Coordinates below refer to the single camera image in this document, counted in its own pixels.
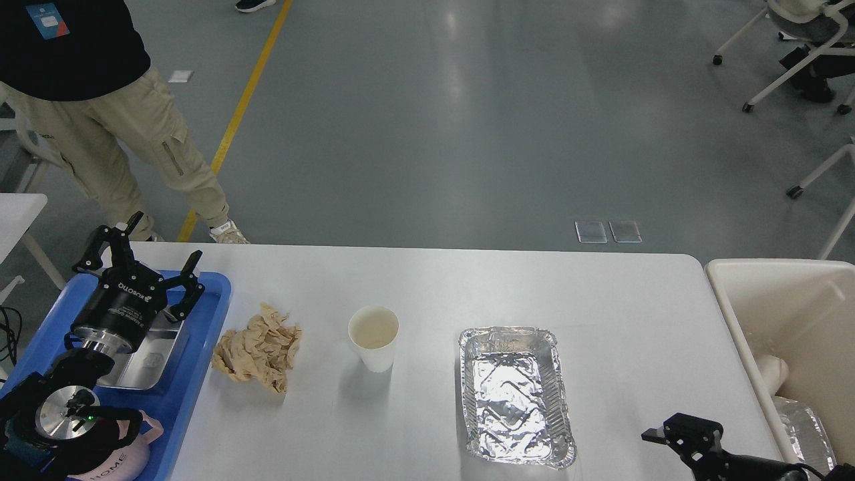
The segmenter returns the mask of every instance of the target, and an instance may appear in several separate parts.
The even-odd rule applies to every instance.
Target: yellow floor line
[[[240,127],[240,122],[244,118],[246,107],[250,104],[252,94],[255,92],[256,87],[258,86],[258,80],[262,76],[264,66],[267,65],[267,60],[270,57],[270,52],[273,50],[273,46],[276,43],[276,39],[279,37],[279,31],[282,29],[282,24],[285,23],[285,18],[288,16],[288,12],[291,10],[292,3],[294,3],[294,0],[286,0],[285,3],[282,5],[282,10],[280,10],[279,16],[276,17],[276,22],[273,24],[273,29],[270,31],[270,35],[268,35],[267,42],[264,43],[262,53],[260,56],[258,56],[258,62],[256,62],[256,67],[252,69],[252,75],[250,75],[250,80],[246,83],[246,87],[244,87],[244,94],[240,96],[240,101],[238,102],[237,108],[235,108],[234,110],[232,120],[228,123],[226,133],[223,134],[222,140],[220,140],[220,146],[217,148],[216,154],[214,154],[214,159],[211,161],[211,170],[214,171],[214,175],[218,175],[220,173],[222,163],[226,160],[226,154],[228,154],[228,149],[232,146],[232,140],[234,140],[234,135],[238,132],[238,127]],[[193,229],[195,227],[196,212],[189,211],[187,212],[187,217],[184,220],[184,225],[181,227],[181,231],[178,233],[178,238],[176,239],[176,241],[189,241],[190,235],[193,233]]]

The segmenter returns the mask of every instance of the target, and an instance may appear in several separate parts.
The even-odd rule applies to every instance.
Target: crumpled brown paper
[[[285,370],[294,367],[294,354],[303,331],[298,324],[283,326],[288,319],[262,303],[261,315],[250,319],[240,332],[227,330],[214,346],[211,366],[235,381],[258,379],[268,389],[284,394],[288,389]]]

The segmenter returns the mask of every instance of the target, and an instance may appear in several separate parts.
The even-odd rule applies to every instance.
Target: white bin
[[[855,464],[855,266],[719,259],[706,274],[784,460],[799,462],[754,361],[765,353],[790,368],[778,395],[813,407],[838,464]]]

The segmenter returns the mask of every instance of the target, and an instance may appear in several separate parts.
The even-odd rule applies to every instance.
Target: black shirt
[[[27,11],[39,4],[58,11],[68,35],[43,37]],[[0,81],[15,90],[89,100],[131,84],[150,66],[123,0],[0,0]]]

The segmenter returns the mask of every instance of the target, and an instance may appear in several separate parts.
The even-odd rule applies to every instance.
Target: gray floor
[[[211,158],[281,3],[128,0]],[[855,194],[841,163],[798,201],[784,192],[849,141],[855,114],[788,86],[762,21],[720,67],[713,52],[754,0],[295,0],[221,171],[256,243],[815,257]],[[832,80],[845,97],[853,79]],[[183,199],[136,165],[157,230]],[[32,228],[70,275],[102,220],[62,172]],[[576,220],[634,220],[641,244],[580,244]],[[197,229],[192,239],[205,241]],[[855,228],[831,255],[855,262]],[[25,342],[57,292],[20,246],[7,305]]]

